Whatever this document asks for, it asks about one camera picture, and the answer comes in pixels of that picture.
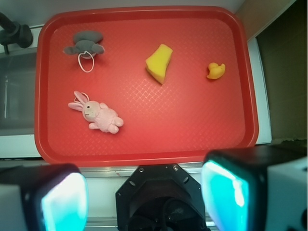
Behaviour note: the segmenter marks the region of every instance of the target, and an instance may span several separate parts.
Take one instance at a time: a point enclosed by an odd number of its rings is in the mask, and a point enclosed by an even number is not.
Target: sink
[[[34,134],[37,49],[0,55],[0,136]]]

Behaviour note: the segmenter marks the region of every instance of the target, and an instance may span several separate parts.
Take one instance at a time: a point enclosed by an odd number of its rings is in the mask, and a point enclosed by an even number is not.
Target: plush toy
[[[87,94],[79,91],[74,91],[74,95],[76,96],[74,102],[69,103],[68,106],[82,112],[85,120],[91,122],[89,124],[90,129],[99,129],[103,132],[116,134],[119,127],[123,126],[123,119],[118,117],[117,113],[106,104],[90,101]]]
[[[103,35],[98,31],[85,30],[78,32],[73,36],[75,43],[74,47],[65,47],[64,53],[68,55],[78,54],[78,62],[84,72],[90,72],[94,68],[94,56],[96,54],[103,54],[105,49],[98,44],[103,39]],[[92,59],[93,65],[90,71],[86,71],[80,62],[80,56],[84,59]]]

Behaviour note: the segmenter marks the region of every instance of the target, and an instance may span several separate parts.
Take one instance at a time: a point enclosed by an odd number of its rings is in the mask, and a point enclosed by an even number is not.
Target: gray stuffed elephant
[[[89,52],[91,55],[103,54],[105,52],[105,49],[103,46],[98,44],[98,42],[102,39],[103,35],[98,31],[85,30],[78,32],[73,37],[75,46],[65,47],[64,53],[68,55],[82,53],[83,57],[89,57],[89,54],[86,53],[86,51]]]

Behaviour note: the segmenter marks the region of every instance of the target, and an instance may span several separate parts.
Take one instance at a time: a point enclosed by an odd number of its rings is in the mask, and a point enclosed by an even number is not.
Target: yellow rubber duck
[[[207,77],[210,79],[218,79],[225,73],[226,66],[225,64],[221,64],[219,66],[217,63],[210,63],[208,65],[208,69],[210,74]]]

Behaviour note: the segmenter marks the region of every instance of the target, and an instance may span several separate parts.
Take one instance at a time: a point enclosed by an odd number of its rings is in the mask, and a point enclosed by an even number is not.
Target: black faucet
[[[21,48],[27,48],[32,44],[33,36],[29,26],[12,22],[2,13],[0,26],[4,29],[0,31],[0,44],[4,46],[6,54],[9,54],[9,44],[17,43]]]

